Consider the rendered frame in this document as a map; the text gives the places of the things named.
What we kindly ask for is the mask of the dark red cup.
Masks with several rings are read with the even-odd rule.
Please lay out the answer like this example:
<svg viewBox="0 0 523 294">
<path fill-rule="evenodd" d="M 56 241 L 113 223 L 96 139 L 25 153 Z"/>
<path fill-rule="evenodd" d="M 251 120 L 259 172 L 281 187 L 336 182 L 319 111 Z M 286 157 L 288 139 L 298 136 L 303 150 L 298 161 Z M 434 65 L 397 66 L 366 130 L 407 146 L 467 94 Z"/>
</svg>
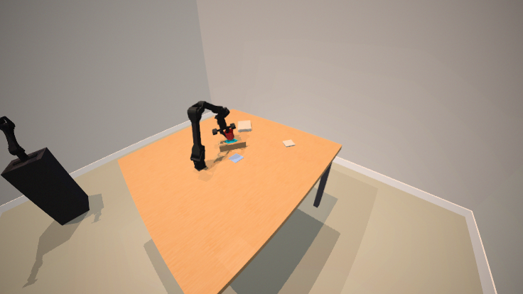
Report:
<svg viewBox="0 0 523 294">
<path fill-rule="evenodd" d="M 233 134 L 233 129 L 230 129 L 229 133 L 227 134 L 226 130 L 225 130 L 225 135 L 227 137 L 227 139 L 230 141 L 234 138 L 234 134 Z"/>
</svg>

